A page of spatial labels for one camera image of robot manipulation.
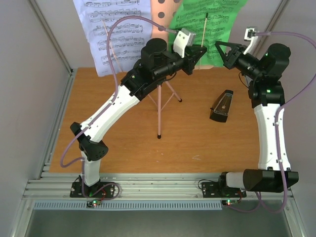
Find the green paper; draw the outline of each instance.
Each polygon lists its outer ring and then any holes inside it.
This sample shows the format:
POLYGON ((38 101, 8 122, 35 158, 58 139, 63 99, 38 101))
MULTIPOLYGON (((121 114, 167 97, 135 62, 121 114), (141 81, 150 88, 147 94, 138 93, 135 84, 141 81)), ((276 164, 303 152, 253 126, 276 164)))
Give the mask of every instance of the green paper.
MULTIPOLYGON (((195 32, 197 36, 194 44, 201 45, 205 16, 208 13, 203 41, 207 52, 202 57, 201 64, 223 66, 215 42, 228 41, 236 16, 246 2, 247 0, 183 0, 169 27, 186 28, 195 32)), ((173 44, 174 39, 175 35, 169 34, 169 45, 173 44)))

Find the stick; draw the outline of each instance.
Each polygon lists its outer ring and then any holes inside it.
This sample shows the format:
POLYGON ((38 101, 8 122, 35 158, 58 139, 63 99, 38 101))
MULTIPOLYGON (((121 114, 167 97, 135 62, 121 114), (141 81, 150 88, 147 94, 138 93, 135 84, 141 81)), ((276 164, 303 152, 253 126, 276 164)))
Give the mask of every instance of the stick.
MULTIPOLYGON (((108 30, 107 30, 107 27, 105 26, 105 22, 104 22, 104 21, 102 21, 102 22, 103 22, 104 30, 105 30, 105 32, 107 33, 107 36, 108 36, 108 30)), ((117 56, 116 56, 115 53, 114 53, 111 40, 110 40, 109 44, 110 44, 110 47, 111 47, 113 56, 114 56, 114 58, 115 58, 115 61, 117 62, 120 71, 123 72, 123 70, 122 70, 122 68, 120 67, 120 64, 119 64, 119 62, 118 62, 117 56)))
MULTIPOLYGON (((206 15, 205 15, 205 22, 204 22, 204 29, 203 29, 203 36, 202 36, 202 44, 201 44, 201 47, 203 47, 204 34, 205 34, 205 29, 206 29, 207 17, 208 17, 208 13, 206 13, 206 15)), ((199 70, 201 70, 201 63, 202 63, 202 58, 201 58, 200 61, 199 61, 199 67, 198 67, 199 70)))

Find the white paper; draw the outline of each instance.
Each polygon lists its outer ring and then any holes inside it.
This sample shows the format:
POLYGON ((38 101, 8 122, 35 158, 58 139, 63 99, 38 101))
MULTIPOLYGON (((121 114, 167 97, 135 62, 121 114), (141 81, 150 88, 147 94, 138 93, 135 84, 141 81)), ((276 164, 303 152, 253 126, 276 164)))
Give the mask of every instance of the white paper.
MULTIPOLYGON (((112 74, 107 52, 107 31, 125 16, 137 15, 151 19, 150 0, 74 0, 98 76, 112 74)), ((138 59, 140 50, 152 35, 152 25, 142 20, 125 20, 118 24, 111 34, 111 41, 119 65, 124 72, 131 70, 138 59)), ((115 72, 120 72, 110 47, 115 72)))

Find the metal grille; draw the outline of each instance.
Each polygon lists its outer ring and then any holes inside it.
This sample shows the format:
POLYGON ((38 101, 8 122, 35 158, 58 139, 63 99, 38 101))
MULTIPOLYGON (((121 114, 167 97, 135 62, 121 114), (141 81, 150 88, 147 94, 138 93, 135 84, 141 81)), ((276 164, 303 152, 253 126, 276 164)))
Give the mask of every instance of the metal grille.
POLYGON ((101 205, 89 208, 86 201, 38 200, 36 210, 222 210, 220 201, 103 201, 101 205))

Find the wooden table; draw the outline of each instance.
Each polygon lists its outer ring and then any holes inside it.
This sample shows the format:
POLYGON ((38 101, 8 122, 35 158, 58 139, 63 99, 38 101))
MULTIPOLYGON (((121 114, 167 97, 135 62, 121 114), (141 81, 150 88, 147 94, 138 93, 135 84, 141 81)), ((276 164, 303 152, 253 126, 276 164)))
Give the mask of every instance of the wooden table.
MULTIPOLYGON (((146 97, 115 123, 103 141, 109 147, 100 172, 186 173, 242 171, 257 168, 258 127, 247 88, 237 70, 213 68, 183 72, 170 81, 182 97, 171 99, 162 111, 162 138, 157 139, 157 109, 146 97), (234 91, 226 123, 209 119, 210 107, 225 90, 234 91)), ((74 135, 70 125, 91 116, 114 91, 113 76, 99 78, 95 69, 78 69, 54 152, 50 172, 80 173, 81 162, 61 168, 61 154, 74 135)), ((156 98, 157 90, 151 95, 156 98)), ((162 104, 171 91, 162 86, 162 104)), ((78 143, 65 163, 80 156, 78 143)))

